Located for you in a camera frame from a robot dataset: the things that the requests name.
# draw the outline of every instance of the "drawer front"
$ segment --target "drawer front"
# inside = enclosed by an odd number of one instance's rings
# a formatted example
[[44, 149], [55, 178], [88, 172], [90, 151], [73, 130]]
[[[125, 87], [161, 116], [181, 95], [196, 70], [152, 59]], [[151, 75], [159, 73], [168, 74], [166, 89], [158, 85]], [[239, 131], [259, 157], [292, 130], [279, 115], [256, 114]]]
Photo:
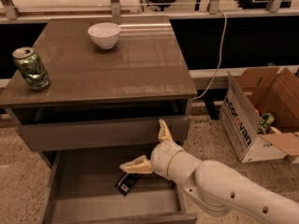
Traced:
[[[33, 151], [158, 143], [159, 118], [21, 125], [17, 132]], [[163, 118], [177, 142], [186, 140], [190, 116]]]
[[40, 223], [185, 223], [194, 224], [171, 181], [143, 175], [124, 197], [115, 188], [123, 176], [119, 166], [149, 145], [101, 147], [58, 152]]

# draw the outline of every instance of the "white bowl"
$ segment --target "white bowl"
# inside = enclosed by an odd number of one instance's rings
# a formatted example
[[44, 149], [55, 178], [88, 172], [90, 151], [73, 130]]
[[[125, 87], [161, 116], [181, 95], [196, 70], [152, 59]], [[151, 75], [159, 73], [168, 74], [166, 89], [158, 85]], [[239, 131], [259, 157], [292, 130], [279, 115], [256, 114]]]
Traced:
[[112, 22], [101, 22], [88, 29], [92, 41], [101, 49], [112, 49], [119, 41], [121, 28]]

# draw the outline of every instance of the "robotic arm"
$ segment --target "robotic arm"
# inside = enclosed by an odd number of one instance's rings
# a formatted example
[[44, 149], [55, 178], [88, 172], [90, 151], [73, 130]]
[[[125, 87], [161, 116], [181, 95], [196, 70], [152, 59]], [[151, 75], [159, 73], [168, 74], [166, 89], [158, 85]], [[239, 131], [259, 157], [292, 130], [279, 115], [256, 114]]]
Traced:
[[235, 208], [262, 223], [299, 223], [299, 203], [250, 181], [218, 161], [201, 161], [177, 145], [164, 122], [160, 143], [150, 161], [141, 156], [121, 165], [126, 173], [152, 172], [174, 181], [204, 211], [214, 217]]

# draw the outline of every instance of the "cardboard box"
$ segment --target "cardboard box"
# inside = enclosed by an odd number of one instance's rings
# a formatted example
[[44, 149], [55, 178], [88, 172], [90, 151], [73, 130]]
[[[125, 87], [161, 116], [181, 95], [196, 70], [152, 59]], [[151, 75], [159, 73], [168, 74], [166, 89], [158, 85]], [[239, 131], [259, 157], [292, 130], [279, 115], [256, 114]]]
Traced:
[[[241, 162], [283, 159], [299, 162], [299, 79], [284, 68], [249, 68], [240, 77], [228, 75], [229, 88], [220, 119]], [[260, 114], [276, 115], [281, 134], [257, 134]]]

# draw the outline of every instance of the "floor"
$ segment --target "floor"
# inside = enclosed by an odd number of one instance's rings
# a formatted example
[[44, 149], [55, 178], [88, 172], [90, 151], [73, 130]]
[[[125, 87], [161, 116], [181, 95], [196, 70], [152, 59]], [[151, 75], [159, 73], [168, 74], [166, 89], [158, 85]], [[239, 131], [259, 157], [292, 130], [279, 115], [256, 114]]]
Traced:
[[[257, 184], [299, 202], [299, 164], [287, 160], [240, 163], [219, 120], [211, 120], [202, 103], [192, 106], [192, 123], [184, 148], [201, 160], [223, 162]], [[0, 118], [0, 223], [37, 223], [50, 170], [16, 134], [8, 115]], [[197, 223], [258, 223], [239, 211], [211, 217], [185, 197]]]

